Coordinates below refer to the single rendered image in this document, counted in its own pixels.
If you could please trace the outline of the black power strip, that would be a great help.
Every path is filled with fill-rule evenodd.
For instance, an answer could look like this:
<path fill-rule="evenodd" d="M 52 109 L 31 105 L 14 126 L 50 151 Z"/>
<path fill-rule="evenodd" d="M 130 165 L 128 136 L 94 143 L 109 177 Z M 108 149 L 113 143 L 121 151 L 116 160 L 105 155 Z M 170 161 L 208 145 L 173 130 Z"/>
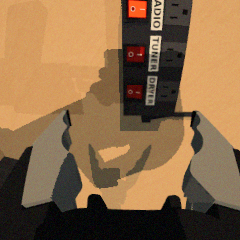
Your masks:
<path fill-rule="evenodd" d="M 123 116 L 142 123 L 175 112 L 193 0 L 122 0 Z"/>

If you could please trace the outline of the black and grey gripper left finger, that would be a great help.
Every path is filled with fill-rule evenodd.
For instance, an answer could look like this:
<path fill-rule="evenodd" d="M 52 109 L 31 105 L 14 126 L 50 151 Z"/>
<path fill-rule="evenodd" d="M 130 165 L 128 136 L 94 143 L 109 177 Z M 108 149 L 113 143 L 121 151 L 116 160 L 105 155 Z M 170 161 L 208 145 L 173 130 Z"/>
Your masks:
<path fill-rule="evenodd" d="M 69 110 L 63 110 L 8 175 L 0 189 L 0 240 L 25 240 L 54 215 L 77 209 L 83 185 L 69 152 L 70 126 Z"/>

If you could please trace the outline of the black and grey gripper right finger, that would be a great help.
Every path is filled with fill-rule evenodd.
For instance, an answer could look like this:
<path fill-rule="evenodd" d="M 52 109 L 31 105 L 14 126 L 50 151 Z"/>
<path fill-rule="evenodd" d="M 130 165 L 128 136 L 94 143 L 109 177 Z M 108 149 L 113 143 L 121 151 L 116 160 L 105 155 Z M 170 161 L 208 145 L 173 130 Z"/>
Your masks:
<path fill-rule="evenodd" d="M 193 110 L 190 127 L 195 155 L 182 183 L 185 209 L 211 215 L 240 236 L 240 150 L 200 111 Z"/>

